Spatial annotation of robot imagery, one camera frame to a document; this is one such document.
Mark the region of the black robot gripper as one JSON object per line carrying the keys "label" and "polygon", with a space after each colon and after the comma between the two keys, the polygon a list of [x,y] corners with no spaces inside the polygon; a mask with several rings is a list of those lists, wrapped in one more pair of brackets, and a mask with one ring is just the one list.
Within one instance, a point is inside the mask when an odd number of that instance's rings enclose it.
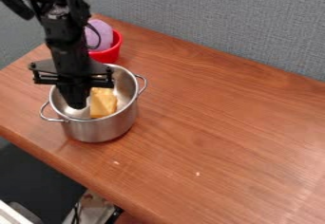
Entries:
{"label": "black robot gripper", "polygon": [[45,45],[50,58],[27,64],[34,83],[54,84],[66,105],[82,109],[92,87],[113,88],[112,69],[89,58],[84,41]]}

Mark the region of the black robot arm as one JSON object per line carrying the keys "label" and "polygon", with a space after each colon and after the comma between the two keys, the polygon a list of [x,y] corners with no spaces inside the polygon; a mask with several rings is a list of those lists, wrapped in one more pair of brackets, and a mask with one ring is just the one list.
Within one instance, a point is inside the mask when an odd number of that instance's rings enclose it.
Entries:
{"label": "black robot arm", "polygon": [[88,56],[88,3],[84,0],[0,2],[22,19],[37,19],[44,30],[44,42],[50,51],[50,58],[27,64],[33,81],[37,84],[53,85],[69,107],[84,108],[93,87],[113,87],[112,70]]}

